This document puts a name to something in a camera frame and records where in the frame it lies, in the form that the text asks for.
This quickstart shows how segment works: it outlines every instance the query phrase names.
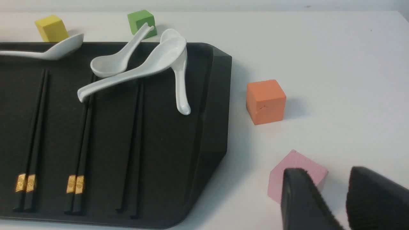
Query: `gold band on chopstick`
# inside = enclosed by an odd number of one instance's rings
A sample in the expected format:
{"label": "gold band on chopstick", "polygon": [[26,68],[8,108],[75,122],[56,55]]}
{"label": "gold band on chopstick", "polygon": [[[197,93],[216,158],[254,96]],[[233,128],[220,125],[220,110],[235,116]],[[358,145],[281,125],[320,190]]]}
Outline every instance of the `gold band on chopstick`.
{"label": "gold band on chopstick", "polygon": [[75,185],[75,194],[81,194],[84,192],[84,183],[85,183],[84,176],[78,176]]}
{"label": "gold band on chopstick", "polygon": [[26,176],[25,173],[18,175],[16,183],[16,192],[25,190],[26,188],[25,176]]}
{"label": "gold band on chopstick", "polygon": [[36,175],[35,174],[29,175],[27,179],[26,192],[34,191],[35,187],[36,187]]}
{"label": "gold band on chopstick", "polygon": [[70,175],[68,177],[67,193],[71,193],[75,191],[75,182],[76,182],[76,175]]}

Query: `orange cube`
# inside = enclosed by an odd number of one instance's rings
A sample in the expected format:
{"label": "orange cube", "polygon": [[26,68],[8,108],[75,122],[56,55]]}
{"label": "orange cube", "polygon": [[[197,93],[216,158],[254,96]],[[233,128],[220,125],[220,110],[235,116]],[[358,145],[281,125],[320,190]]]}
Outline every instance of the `orange cube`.
{"label": "orange cube", "polygon": [[247,84],[246,108],[255,125],[281,121],[286,99],[276,80]]}

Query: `white wall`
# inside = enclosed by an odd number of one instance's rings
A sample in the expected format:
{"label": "white wall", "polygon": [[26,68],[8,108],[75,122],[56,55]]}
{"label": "white wall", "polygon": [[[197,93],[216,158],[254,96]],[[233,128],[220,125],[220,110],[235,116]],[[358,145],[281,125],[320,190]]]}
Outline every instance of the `white wall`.
{"label": "white wall", "polygon": [[408,0],[0,0],[0,11],[396,10]]}

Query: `green cube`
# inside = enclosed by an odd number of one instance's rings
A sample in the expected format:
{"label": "green cube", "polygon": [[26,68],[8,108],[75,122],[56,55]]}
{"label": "green cube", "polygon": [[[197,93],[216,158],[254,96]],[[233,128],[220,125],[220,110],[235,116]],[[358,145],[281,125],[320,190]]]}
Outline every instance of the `green cube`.
{"label": "green cube", "polygon": [[155,18],[153,17],[153,14],[149,13],[149,11],[147,10],[141,10],[128,14],[128,21],[132,34],[136,34],[136,32],[145,23],[148,23],[148,26],[154,26],[154,28],[148,33],[145,38],[150,38],[157,35]]}

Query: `wooden block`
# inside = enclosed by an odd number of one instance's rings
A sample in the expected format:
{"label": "wooden block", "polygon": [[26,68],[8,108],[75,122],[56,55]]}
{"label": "wooden block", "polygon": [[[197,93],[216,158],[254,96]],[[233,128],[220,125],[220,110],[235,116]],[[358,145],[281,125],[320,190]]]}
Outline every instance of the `wooden block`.
{"label": "wooden block", "polygon": [[55,15],[37,20],[35,24],[45,42],[60,42],[68,38],[63,21]]}
{"label": "wooden block", "polygon": [[286,99],[276,80],[247,84],[246,108],[255,125],[281,121]]}
{"label": "wooden block", "polygon": [[157,35],[155,18],[147,10],[141,10],[128,14],[129,26],[132,34],[135,34],[145,23],[148,23],[148,26],[154,26],[155,28],[148,33],[145,38],[150,38]]}
{"label": "wooden block", "polygon": [[286,168],[302,168],[308,172],[315,186],[321,191],[324,187],[328,170],[323,166],[313,162],[309,158],[292,150],[271,172],[268,182],[268,196],[281,203],[281,193],[283,189],[283,174]]}

